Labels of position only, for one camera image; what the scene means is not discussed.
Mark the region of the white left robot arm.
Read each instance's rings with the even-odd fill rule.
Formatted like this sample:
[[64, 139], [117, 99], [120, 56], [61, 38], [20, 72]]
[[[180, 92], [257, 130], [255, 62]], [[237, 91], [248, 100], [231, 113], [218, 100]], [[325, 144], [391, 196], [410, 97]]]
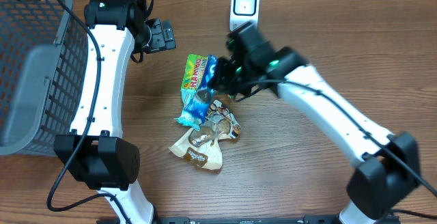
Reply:
[[139, 149], [123, 139], [127, 66], [176, 47], [171, 23], [152, 18], [154, 0], [90, 0], [78, 24], [87, 34], [87, 66], [69, 133], [55, 137], [63, 172], [105, 198], [117, 223], [158, 223], [138, 181]]

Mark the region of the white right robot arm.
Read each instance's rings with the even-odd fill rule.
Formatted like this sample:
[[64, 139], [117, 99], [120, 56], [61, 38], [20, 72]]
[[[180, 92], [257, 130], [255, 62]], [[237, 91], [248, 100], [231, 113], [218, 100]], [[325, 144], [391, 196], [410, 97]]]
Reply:
[[229, 58], [218, 60], [211, 87], [250, 97], [270, 89], [303, 113], [349, 160], [354, 173], [347, 185], [349, 204], [338, 223], [379, 223], [419, 185], [416, 139], [394, 135], [336, 92], [304, 57], [290, 47], [275, 50], [254, 23], [231, 31]]

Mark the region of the blue Oreo pack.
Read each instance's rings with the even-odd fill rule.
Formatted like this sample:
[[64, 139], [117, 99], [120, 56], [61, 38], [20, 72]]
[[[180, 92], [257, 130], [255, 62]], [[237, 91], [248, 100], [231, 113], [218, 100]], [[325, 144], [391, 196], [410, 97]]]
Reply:
[[195, 90], [197, 92], [196, 98], [200, 102], [199, 114], [201, 118], [201, 123], [205, 122], [209, 106], [212, 103], [212, 99], [214, 97], [214, 90], [208, 87], [208, 81], [210, 81], [214, 75], [217, 58], [213, 55], [209, 55], [207, 57], [208, 63], [203, 74], [201, 84], [199, 85], [198, 89]]

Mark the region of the green Haribo candy bag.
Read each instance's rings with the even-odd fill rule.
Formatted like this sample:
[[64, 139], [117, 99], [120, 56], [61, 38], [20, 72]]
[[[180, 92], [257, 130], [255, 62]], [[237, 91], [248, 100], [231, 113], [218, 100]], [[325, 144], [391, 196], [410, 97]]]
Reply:
[[207, 56], [196, 54], [188, 55], [181, 88], [197, 90], [201, 84], [207, 63]]

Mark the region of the beige cookie bag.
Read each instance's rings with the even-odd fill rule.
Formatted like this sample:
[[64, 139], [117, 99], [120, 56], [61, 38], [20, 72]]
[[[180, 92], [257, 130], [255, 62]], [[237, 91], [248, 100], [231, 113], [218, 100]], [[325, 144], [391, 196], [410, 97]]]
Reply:
[[221, 101], [214, 100], [200, 130], [190, 128], [169, 150], [197, 168], [219, 171], [223, 166], [219, 141], [237, 139], [240, 132], [241, 125], [233, 113]]

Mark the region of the light teal snack bar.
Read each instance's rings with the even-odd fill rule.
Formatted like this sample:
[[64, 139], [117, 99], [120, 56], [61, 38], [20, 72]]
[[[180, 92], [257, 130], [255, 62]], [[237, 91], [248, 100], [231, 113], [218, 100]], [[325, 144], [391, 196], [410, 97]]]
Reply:
[[184, 107], [176, 120], [183, 126], [190, 126], [194, 130], [200, 130], [201, 118], [199, 114], [199, 100], [197, 92], [191, 89], [181, 89], [182, 102]]

